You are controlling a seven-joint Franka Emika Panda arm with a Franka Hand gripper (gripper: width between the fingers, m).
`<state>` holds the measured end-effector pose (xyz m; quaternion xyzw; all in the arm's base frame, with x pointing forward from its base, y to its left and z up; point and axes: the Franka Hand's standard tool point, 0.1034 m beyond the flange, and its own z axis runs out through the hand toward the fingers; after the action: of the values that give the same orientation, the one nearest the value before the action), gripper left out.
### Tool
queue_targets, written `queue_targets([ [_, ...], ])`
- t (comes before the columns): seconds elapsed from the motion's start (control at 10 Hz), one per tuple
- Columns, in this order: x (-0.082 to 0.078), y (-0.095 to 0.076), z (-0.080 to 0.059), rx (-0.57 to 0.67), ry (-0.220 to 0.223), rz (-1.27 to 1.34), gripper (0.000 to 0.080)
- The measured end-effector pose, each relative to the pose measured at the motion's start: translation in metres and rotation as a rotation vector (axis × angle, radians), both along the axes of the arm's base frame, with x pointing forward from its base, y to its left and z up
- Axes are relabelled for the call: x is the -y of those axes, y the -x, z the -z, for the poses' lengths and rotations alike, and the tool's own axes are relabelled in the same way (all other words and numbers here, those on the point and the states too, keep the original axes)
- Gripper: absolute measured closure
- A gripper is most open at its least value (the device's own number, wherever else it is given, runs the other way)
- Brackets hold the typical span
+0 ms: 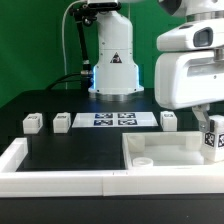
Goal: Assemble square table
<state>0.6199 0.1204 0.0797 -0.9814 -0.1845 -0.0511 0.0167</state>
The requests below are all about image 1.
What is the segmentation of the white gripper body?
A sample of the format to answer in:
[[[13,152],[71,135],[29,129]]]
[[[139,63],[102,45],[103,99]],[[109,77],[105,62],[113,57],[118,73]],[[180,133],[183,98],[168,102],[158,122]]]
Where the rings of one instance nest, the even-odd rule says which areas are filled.
[[[162,54],[155,66],[155,99],[167,109],[224,100],[224,19],[187,22],[157,38]]]

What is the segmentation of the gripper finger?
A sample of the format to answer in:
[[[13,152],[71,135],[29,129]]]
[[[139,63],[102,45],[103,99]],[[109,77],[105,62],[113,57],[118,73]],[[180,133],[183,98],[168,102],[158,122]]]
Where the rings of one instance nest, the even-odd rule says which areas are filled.
[[[209,132],[210,131],[210,118],[208,115],[208,111],[210,110],[209,104],[202,104],[192,107],[192,112],[198,120],[199,130],[201,132]]]

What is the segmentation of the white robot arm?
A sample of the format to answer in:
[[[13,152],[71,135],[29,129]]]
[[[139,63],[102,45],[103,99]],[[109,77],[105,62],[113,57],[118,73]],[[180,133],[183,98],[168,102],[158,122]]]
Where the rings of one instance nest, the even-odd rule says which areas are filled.
[[[129,0],[87,1],[98,13],[99,61],[90,88],[94,96],[111,99],[143,89],[133,61],[132,24],[118,13],[125,1]],[[190,107],[199,130],[212,132],[209,105],[224,100],[224,0],[157,0],[157,4],[186,22],[157,37],[161,55],[155,65],[155,99],[166,109]]]

